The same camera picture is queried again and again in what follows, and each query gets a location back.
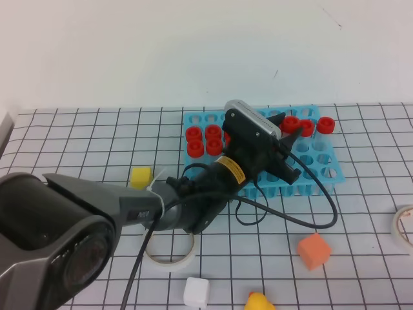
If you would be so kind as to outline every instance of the black wire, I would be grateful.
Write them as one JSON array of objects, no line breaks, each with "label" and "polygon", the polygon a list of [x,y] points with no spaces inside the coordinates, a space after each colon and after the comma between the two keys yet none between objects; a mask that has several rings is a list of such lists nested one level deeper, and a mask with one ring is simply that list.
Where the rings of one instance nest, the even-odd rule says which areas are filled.
[{"label": "black wire", "polygon": [[[265,196],[265,194],[264,194],[263,190],[261,189],[261,187],[259,187],[258,182],[257,182],[256,179],[254,180],[254,186],[255,186],[255,187],[257,188],[257,190],[259,190],[259,192],[263,195],[263,197],[264,197],[264,199],[265,199],[265,202],[267,203],[267,207],[269,208],[267,197]],[[267,216],[267,213],[268,213],[267,211],[265,211],[264,215],[263,215],[259,220],[256,220],[255,222],[252,222],[252,223],[247,223],[247,222],[241,221],[241,220],[238,218],[238,210],[239,210],[240,206],[241,206],[241,202],[238,201],[238,205],[237,205],[237,207],[236,207],[236,209],[235,209],[235,217],[236,217],[237,221],[238,221],[241,225],[244,225],[244,226],[253,226],[253,225],[257,225],[257,224],[261,223],[261,222],[265,219],[265,216]]]},{"label": "black wire", "polygon": [[125,309],[126,309],[126,305],[127,305],[127,303],[128,303],[128,298],[129,298],[129,294],[130,294],[130,290],[131,290],[131,288],[132,288],[132,284],[134,283],[135,275],[136,275],[136,273],[137,273],[137,269],[139,268],[139,265],[140,265],[141,262],[142,262],[143,253],[144,253],[146,247],[148,246],[149,239],[150,239],[150,237],[152,236],[152,233],[154,232],[154,229],[155,229],[155,227],[156,227],[159,219],[160,219],[160,216],[158,216],[158,217],[152,222],[151,226],[149,227],[148,232],[146,233],[145,239],[143,240],[141,249],[139,250],[139,254],[138,254],[137,257],[136,257],[135,264],[134,264],[134,266],[133,266],[133,268],[132,268],[132,271],[131,271],[131,273],[130,273],[129,280],[128,280],[128,283],[127,283],[127,285],[126,285],[125,293],[124,293],[124,295],[123,295],[122,305],[121,305],[120,310],[125,310]]},{"label": "black wire", "polygon": [[238,195],[227,194],[227,193],[224,193],[224,192],[200,192],[200,193],[197,193],[197,194],[192,194],[190,196],[184,197],[180,200],[176,200],[173,203],[168,204],[165,207],[165,212],[167,212],[172,207],[175,207],[176,205],[179,205],[181,203],[186,203],[186,202],[190,202],[191,200],[196,200],[196,199],[201,199],[201,198],[211,198],[211,197],[213,197],[213,198],[222,198],[224,200],[238,200],[238,201],[241,201],[241,202],[245,202],[249,205],[253,205],[254,207],[257,207],[258,209],[267,211],[270,214],[279,216],[280,218],[284,218],[287,221],[290,221],[290,222],[293,222],[293,223],[296,223],[298,225],[305,226],[305,227],[308,227],[308,228],[314,228],[314,229],[327,229],[327,228],[330,228],[337,222],[337,218],[338,218],[337,209],[336,209],[336,206],[334,205],[334,203],[333,203],[334,208],[332,208],[332,210],[333,210],[333,220],[328,224],[318,225],[318,224],[307,223],[307,222],[298,220],[297,218],[293,218],[293,217],[291,217],[289,215],[286,215],[282,212],[271,209],[271,208],[269,208],[269,207],[267,207],[267,206],[265,206],[265,205],[263,205],[259,202],[256,202],[254,200],[250,200],[248,198],[241,197],[241,196],[238,196]]},{"label": "black wire", "polygon": [[209,165],[205,165],[204,163],[191,163],[190,165],[187,165],[184,169],[183,169],[183,172],[182,172],[182,178],[183,178],[183,176],[184,176],[184,174],[185,174],[185,172],[186,171],[188,171],[189,169],[191,169],[191,168],[195,168],[195,167],[199,167],[199,168],[202,168],[202,169],[205,169],[205,170],[210,170],[211,168],[209,167]]},{"label": "black wire", "polygon": [[[323,224],[323,225],[318,225],[318,224],[314,224],[314,223],[308,223],[308,222],[304,222],[301,220],[298,220],[297,218],[293,218],[289,215],[286,215],[285,213],[279,212],[277,210],[271,209],[268,206],[268,200],[267,197],[265,197],[265,201],[267,203],[267,206],[256,202],[254,200],[250,200],[248,198],[245,197],[241,197],[238,195],[234,195],[234,194],[227,194],[225,192],[200,192],[197,194],[192,194],[190,196],[181,198],[180,200],[174,201],[172,203],[169,203],[167,206],[165,206],[165,212],[167,212],[167,210],[171,209],[172,207],[179,205],[181,203],[186,203],[189,202],[191,200],[196,200],[196,199],[200,199],[200,198],[222,198],[225,200],[237,200],[239,202],[245,202],[249,205],[253,205],[254,207],[257,207],[258,209],[264,210],[270,214],[279,216],[280,218],[283,218],[287,221],[296,223],[298,225],[304,226],[304,227],[308,227],[308,228],[313,228],[313,229],[327,229],[330,228],[332,226],[334,226],[334,224],[337,223],[337,219],[338,219],[338,213],[337,213],[337,208],[336,205],[334,204],[334,201],[332,200],[330,194],[327,192],[327,190],[325,189],[324,185],[321,184],[320,180],[317,178],[317,176],[297,157],[295,156],[293,153],[291,153],[289,150],[284,149],[282,147],[278,147],[278,149],[285,155],[285,156],[290,156],[293,160],[295,160],[300,166],[302,166],[302,168],[304,169],[305,172],[308,173],[308,175],[315,181],[315,183],[319,186],[319,188],[321,189],[321,191],[323,192],[323,194],[325,195],[326,199],[328,200],[328,202],[330,203],[332,212],[333,212],[333,219],[330,223],[328,224]],[[188,169],[192,168],[192,167],[202,167],[204,169],[209,169],[208,165],[202,164],[202,163],[193,163],[189,166],[187,166]]]}]

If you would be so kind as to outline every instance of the orange sponge cube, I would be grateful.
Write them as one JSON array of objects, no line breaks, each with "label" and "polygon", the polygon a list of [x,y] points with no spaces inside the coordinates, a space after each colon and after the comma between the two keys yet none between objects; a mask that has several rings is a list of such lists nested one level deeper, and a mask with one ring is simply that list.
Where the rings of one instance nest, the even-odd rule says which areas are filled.
[{"label": "orange sponge cube", "polygon": [[331,248],[318,233],[315,233],[298,243],[297,253],[304,261],[308,270],[313,270],[327,263],[327,260],[330,258]]}]

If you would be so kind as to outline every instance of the red cap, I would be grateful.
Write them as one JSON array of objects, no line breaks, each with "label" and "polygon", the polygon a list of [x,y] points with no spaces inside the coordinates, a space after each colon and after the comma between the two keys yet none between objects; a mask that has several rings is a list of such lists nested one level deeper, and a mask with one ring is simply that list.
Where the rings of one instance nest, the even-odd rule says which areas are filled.
[{"label": "red cap", "polygon": [[314,123],[310,119],[302,119],[299,121],[299,126],[304,127],[302,137],[310,137],[314,132]]},{"label": "red cap", "polygon": [[281,123],[281,130],[286,134],[292,134],[299,127],[299,118],[295,116],[286,116]]},{"label": "red cap", "polygon": [[202,141],[202,130],[198,126],[189,127],[185,132],[186,141],[199,140]]},{"label": "red cap", "polygon": [[209,125],[205,129],[205,139],[218,138],[221,139],[221,127],[218,125]]},{"label": "red cap", "polygon": [[200,140],[190,140],[186,146],[188,155],[192,158],[199,158],[204,155],[204,143]]},{"label": "red cap", "polygon": [[218,156],[222,153],[222,141],[218,138],[210,138],[206,142],[206,153],[211,156]]},{"label": "red cap", "polygon": [[336,122],[327,116],[320,118],[317,122],[317,131],[321,134],[331,134]]},{"label": "red cap", "polygon": [[230,141],[231,141],[231,137],[230,137],[229,134],[227,134],[226,131],[224,131],[224,141],[225,141],[225,146],[226,147],[228,146],[228,144],[230,144]]}]

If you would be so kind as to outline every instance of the grid line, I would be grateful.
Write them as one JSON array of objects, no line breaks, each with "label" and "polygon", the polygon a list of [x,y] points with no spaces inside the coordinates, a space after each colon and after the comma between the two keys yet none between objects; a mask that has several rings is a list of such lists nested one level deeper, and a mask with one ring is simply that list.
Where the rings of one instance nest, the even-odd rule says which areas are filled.
[{"label": "grid line", "polygon": [[[413,273],[410,272],[408,265],[404,267],[407,270],[406,273],[397,269],[399,262],[401,262],[401,268],[403,267],[404,260],[408,259],[408,254],[390,247],[392,245],[389,244],[389,242],[392,243],[391,233],[385,224],[385,220],[391,219],[394,212],[397,211],[396,206],[405,202],[408,203],[413,197],[413,143],[410,143],[408,139],[402,140],[404,136],[413,135],[412,106],[413,104],[406,105],[404,103],[397,105],[377,103],[374,105],[328,105],[321,107],[322,114],[324,112],[330,114],[336,120],[337,129],[332,136],[332,142],[336,154],[340,155],[338,157],[340,158],[341,168],[348,176],[346,177],[347,182],[337,185],[331,195],[333,199],[336,199],[340,222],[331,230],[316,229],[315,231],[322,235],[332,247],[338,247],[331,254],[332,261],[335,264],[345,262],[346,265],[343,268],[350,268],[352,274],[348,274],[347,277],[347,274],[344,273],[330,273],[337,271],[337,266],[332,267],[332,263],[326,263],[318,271],[312,271],[311,275],[316,280],[325,281],[327,290],[323,283],[318,282],[323,284],[323,291],[320,291],[320,288],[316,289],[320,294],[323,293],[323,295],[320,295],[322,299],[313,298],[311,299],[312,303],[308,302],[309,291],[304,287],[312,280],[308,279],[306,274],[303,274],[302,268],[304,265],[302,265],[294,247],[299,240],[305,238],[311,232],[299,229],[285,220],[283,225],[272,225],[272,223],[278,223],[271,222],[275,221],[275,216],[267,216],[263,222],[254,226],[252,231],[246,227],[240,229],[237,223],[233,221],[234,208],[232,204],[228,203],[215,219],[215,221],[222,224],[217,227],[217,222],[214,222],[215,225],[208,227],[208,230],[199,236],[201,246],[196,257],[199,259],[200,265],[195,267],[194,272],[199,276],[205,276],[212,280],[212,285],[217,285],[215,283],[225,285],[222,293],[214,291],[210,304],[231,306],[232,310],[239,305],[243,305],[247,294],[241,296],[239,286],[245,288],[251,283],[251,285],[258,285],[258,287],[262,285],[263,291],[268,296],[275,293],[274,301],[279,302],[278,305],[291,305],[294,309],[296,307],[298,309],[304,308],[308,305],[323,305],[333,308],[333,306],[347,304],[363,306],[367,309],[369,308],[367,306],[372,305],[372,302],[380,305],[398,305],[400,309],[402,308],[401,305],[412,305],[413,299],[409,299],[401,291],[400,283],[406,281],[413,285]],[[101,174],[96,174],[99,176],[96,177],[97,180],[120,186],[130,186],[131,167],[148,166],[149,164],[144,162],[145,158],[152,156],[150,165],[153,168],[153,174],[155,174],[155,170],[159,171],[165,168],[168,169],[168,173],[165,175],[179,177],[179,173],[184,166],[180,163],[184,151],[183,142],[185,142],[184,133],[182,133],[183,114],[187,111],[206,112],[208,110],[217,111],[219,109],[207,109],[205,107],[200,109],[128,109],[128,111],[134,113],[133,115],[128,115],[126,110],[119,108],[111,110],[100,108],[93,112],[79,108],[70,113],[64,110],[25,112],[22,114],[24,121],[19,122],[15,134],[12,136],[13,140],[9,141],[10,147],[3,154],[7,157],[7,160],[3,160],[0,172],[4,174],[11,171],[31,171],[39,174],[42,170],[45,172],[55,170],[63,174],[72,173],[76,177],[80,177],[83,172],[82,175],[85,177],[85,175],[89,175],[90,171],[96,169],[96,171],[101,171]],[[77,119],[80,119],[78,115],[84,115],[82,119],[87,119],[89,122],[89,125],[85,125],[85,133],[80,137],[76,134],[82,131],[82,128],[78,125]],[[44,125],[39,121],[40,119],[47,119],[47,123],[51,120],[50,125]],[[63,119],[64,123],[59,123],[58,119]],[[130,128],[126,132],[125,138],[119,139],[118,137],[123,137],[124,132],[118,134],[117,131],[126,130],[126,127],[122,126],[130,126]],[[46,136],[34,135],[35,132]],[[99,133],[102,132],[109,132],[110,136],[108,134],[100,136]],[[380,135],[382,134],[386,139],[381,139]],[[28,149],[27,145],[37,145],[37,148],[36,150]],[[82,147],[74,149],[74,145],[82,145]],[[104,147],[97,149],[96,145],[104,145]],[[91,162],[90,156],[86,160],[87,154],[91,152],[94,156],[105,159],[104,161],[101,160],[101,165],[97,165],[97,162]],[[386,156],[387,152],[395,157]],[[63,157],[68,153],[73,153],[71,156],[77,156],[77,158],[81,158],[82,155],[85,157],[78,161],[78,165],[75,166],[68,163],[65,160],[66,157]],[[48,158],[47,156],[55,158],[55,161],[49,163],[45,160]],[[24,162],[21,158],[32,158],[33,163],[31,161]],[[115,172],[116,168],[113,167],[119,167],[122,173],[118,174]],[[404,178],[408,184],[398,187],[398,182],[401,179],[393,178]],[[380,191],[374,189],[373,186],[368,186],[372,182],[382,184],[383,190]],[[324,201],[319,203],[322,197],[314,195],[311,198],[302,200],[300,196],[287,198],[278,193],[274,198],[269,198],[268,202],[271,207],[279,208],[279,210],[282,208],[288,215],[297,218],[308,218],[308,220],[311,217],[313,223],[316,223],[332,215],[331,210],[326,209]],[[250,219],[258,219],[259,216],[262,216],[261,210],[256,208],[250,210],[241,208],[239,214]],[[368,226],[368,229],[363,230],[363,226],[357,224],[357,221],[360,220],[365,221],[362,224]],[[403,232],[407,238],[410,237],[411,239],[413,238],[413,227],[407,225],[403,223]],[[184,236],[186,233],[173,230],[156,232],[155,235],[160,240],[166,240],[165,238],[170,240],[172,237],[170,251],[169,244],[165,244],[166,252],[156,253],[155,257],[169,261],[183,257],[183,255],[174,255],[174,251],[179,248],[180,240],[184,239],[178,238],[178,236]],[[248,247],[249,245],[249,243],[243,245],[244,240],[255,239],[255,236],[258,238],[257,244],[251,247],[252,250],[240,252],[242,246]],[[130,274],[127,264],[120,267],[119,263],[123,260],[128,262],[136,259],[136,248],[139,247],[139,242],[136,240],[142,237],[143,233],[139,229],[133,229],[133,227],[127,227],[122,232],[117,251],[112,255],[109,264],[105,268],[104,275],[100,276],[91,285],[92,287],[95,285],[95,290],[101,288],[100,293],[95,293],[95,295],[98,294],[103,299],[102,302],[93,302],[92,294],[86,297],[80,294],[80,296],[76,296],[71,302],[68,302],[66,306],[69,306],[70,309],[82,305],[94,305],[99,308],[109,305],[118,307],[122,296],[116,295],[119,288],[117,288],[115,281],[123,281],[120,283],[124,283],[128,280]],[[228,238],[228,242],[225,241],[225,244],[221,245],[219,240],[225,240],[226,238]],[[269,251],[269,244],[266,241],[269,240],[268,238],[285,240],[285,245],[282,244],[283,242],[276,242],[270,245],[275,250],[271,249]],[[377,247],[375,250],[360,249],[362,243],[359,240],[371,240],[368,241],[371,242],[368,245],[377,245]],[[240,265],[240,262],[244,262],[246,257],[255,257],[252,258],[251,266]],[[230,270],[226,270],[224,274],[213,272],[211,264],[208,263],[208,260],[211,259],[217,262],[222,260],[226,264],[228,263],[226,259],[229,259]],[[371,262],[383,261],[378,271],[372,269],[377,273],[369,274],[363,269],[363,266],[368,268],[365,264],[369,264],[370,260]],[[274,266],[274,261],[283,262],[283,264],[286,264],[287,261],[288,269],[291,269],[291,272],[284,273],[280,266],[273,267],[275,269],[270,270],[269,266]],[[139,268],[139,275],[135,279],[137,285],[134,284],[129,305],[134,306],[135,309],[138,309],[141,305],[160,305],[167,309],[171,309],[172,306],[180,306],[179,298],[181,296],[176,295],[176,285],[179,282],[183,284],[186,277],[174,273],[156,276],[143,274],[145,266],[143,268],[143,270],[142,266]],[[245,273],[243,268],[253,269],[254,272]],[[373,280],[381,281],[380,283],[388,288],[383,293],[386,293],[387,296],[389,296],[388,294],[394,295],[394,297],[381,298],[378,301],[373,300],[369,287],[365,286],[374,283]],[[277,288],[274,291],[277,285],[284,283],[288,283],[288,289]],[[351,283],[352,289],[360,292],[356,292],[356,294],[361,295],[358,298],[349,300],[347,304],[337,300],[337,284],[345,283]],[[158,284],[162,287],[160,294],[162,297],[159,297],[159,300],[148,301],[147,295],[150,295],[147,293],[148,288],[155,285],[153,286],[154,291],[159,290]]]}]

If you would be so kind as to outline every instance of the tape roll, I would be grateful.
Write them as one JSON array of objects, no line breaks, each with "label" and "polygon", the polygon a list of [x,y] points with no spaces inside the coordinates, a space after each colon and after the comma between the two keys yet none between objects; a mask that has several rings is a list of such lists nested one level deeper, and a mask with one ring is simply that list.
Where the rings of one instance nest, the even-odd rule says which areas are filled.
[{"label": "tape roll", "polygon": [[191,250],[182,259],[176,262],[160,262],[159,260],[156,260],[155,258],[150,256],[145,249],[145,253],[143,254],[145,262],[151,265],[151,267],[155,269],[156,271],[163,271],[166,273],[174,273],[176,271],[184,269],[189,264],[191,264],[191,262],[194,260],[196,256],[197,248],[199,246],[198,245],[199,239],[196,238],[193,234],[189,234],[189,236],[191,237],[191,241],[192,241]]},{"label": "tape roll", "polygon": [[404,233],[400,231],[399,221],[407,216],[413,217],[413,205],[401,208],[393,217],[392,221],[392,236],[394,241],[402,247],[409,255],[413,255],[413,244],[411,244],[405,237]]}]

